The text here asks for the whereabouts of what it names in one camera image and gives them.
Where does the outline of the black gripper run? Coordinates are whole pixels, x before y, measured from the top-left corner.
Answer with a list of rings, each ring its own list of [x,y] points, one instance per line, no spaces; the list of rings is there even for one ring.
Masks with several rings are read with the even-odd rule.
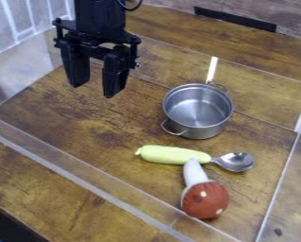
[[[105,60],[105,97],[111,98],[127,85],[129,68],[138,63],[141,38],[126,31],[126,13],[139,9],[126,5],[126,0],[74,0],[75,19],[56,18],[55,47],[60,56],[68,82],[74,88],[90,80],[90,58]]]

